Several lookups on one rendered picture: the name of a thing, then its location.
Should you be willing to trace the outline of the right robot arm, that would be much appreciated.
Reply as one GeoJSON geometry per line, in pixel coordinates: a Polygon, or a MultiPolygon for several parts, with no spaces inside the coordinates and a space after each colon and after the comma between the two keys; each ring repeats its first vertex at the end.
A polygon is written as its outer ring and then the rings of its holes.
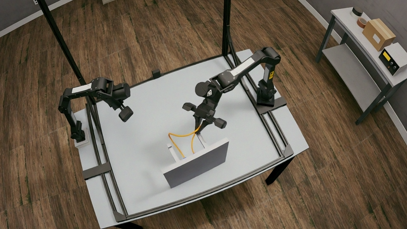
{"type": "Polygon", "coordinates": [[[76,142],[85,141],[85,133],[81,129],[82,123],[77,121],[73,111],[70,107],[70,100],[86,97],[97,97],[97,100],[102,99],[108,104],[119,100],[123,104],[123,100],[126,100],[131,96],[130,87],[127,83],[120,83],[114,85],[114,81],[105,77],[97,77],[93,79],[89,84],[81,85],[78,87],[66,88],[63,95],[60,96],[58,110],[60,113],[65,114],[65,117],[70,124],[71,139],[76,139],[76,142]],[[107,87],[108,84],[108,87],[107,87]]]}

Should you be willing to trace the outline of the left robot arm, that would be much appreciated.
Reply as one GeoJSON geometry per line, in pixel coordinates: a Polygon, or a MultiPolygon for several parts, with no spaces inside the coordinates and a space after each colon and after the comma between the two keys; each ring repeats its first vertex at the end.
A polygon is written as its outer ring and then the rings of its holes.
{"type": "MultiPolygon", "coordinates": [[[[235,68],[227,69],[211,77],[209,79],[211,82],[208,80],[206,82],[199,82],[195,87],[195,93],[199,97],[219,102],[222,94],[233,90],[239,84],[243,76],[252,71],[259,64],[265,63],[263,79],[258,83],[258,86],[261,88],[260,100],[272,101],[272,97],[277,92],[273,84],[273,75],[275,65],[279,64],[280,61],[281,56],[272,47],[263,47],[261,50],[256,50],[252,56],[235,68]]],[[[208,105],[206,102],[206,100],[203,100],[197,107],[195,114],[201,116],[203,119],[207,117],[212,119],[216,112],[214,105],[208,105]]]]}

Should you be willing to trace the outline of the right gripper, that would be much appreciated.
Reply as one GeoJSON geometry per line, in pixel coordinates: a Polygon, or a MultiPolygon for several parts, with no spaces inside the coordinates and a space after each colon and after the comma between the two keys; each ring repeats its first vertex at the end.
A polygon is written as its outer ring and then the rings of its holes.
{"type": "Polygon", "coordinates": [[[119,100],[114,100],[113,103],[108,104],[110,107],[112,107],[115,111],[116,109],[120,108],[121,112],[119,113],[120,119],[125,123],[128,121],[128,119],[133,115],[133,111],[131,110],[130,107],[124,106],[123,104],[120,103],[119,100]],[[123,107],[123,108],[122,108],[123,107]]]}

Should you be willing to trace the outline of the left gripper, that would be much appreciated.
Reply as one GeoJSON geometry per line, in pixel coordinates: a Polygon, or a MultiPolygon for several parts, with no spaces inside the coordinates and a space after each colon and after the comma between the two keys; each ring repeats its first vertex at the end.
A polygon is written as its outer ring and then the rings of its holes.
{"type": "MultiPolygon", "coordinates": [[[[207,101],[206,103],[207,103],[208,105],[213,104],[213,105],[214,105],[214,110],[216,109],[216,107],[217,107],[217,105],[218,105],[218,102],[215,102],[215,101],[210,100],[210,99],[208,99],[208,98],[205,98],[204,100],[207,101]]],[[[186,103],[184,103],[184,105],[182,106],[182,109],[184,109],[184,110],[186,110],[186,111],[190,111],[190,110],[191,110],[191,111],[194,112],[194,115],[193,115],[193,116],[194,116],[194,118],[195,118],[195,130],[198,129],[199,126],[200,126],[200,124],[201,124],[201,122],[202,122],[202,117],[195,114],[195,111],[196,111],[196,109],[197,109],[197,106],[194,105],[194,104],[192,104],[192,103],[190,103],[190,102],[186,102],[186,103]]],[[[215,117],[212,117],[212,119],[211,119],[211,118],[207,117],[205,120],[203,120],[202,125],[200,126],[199,130],[198,130],[197,132],[195,132],[195,134],[196,134],[196,133],[199,134],[199,132],[201,132],[202,129],[204,129],[206,126],[208,126],[208,125],[210,125],[210,124],[213,124],[213,122],[214,122],[215,126],[221,128],[221,129],[225,128],[226,125],[227,125],[227,122],[226,122],[225,120],[221,119],[221,118],[217,118],[217,119],[216,119],[215,117]]]]}

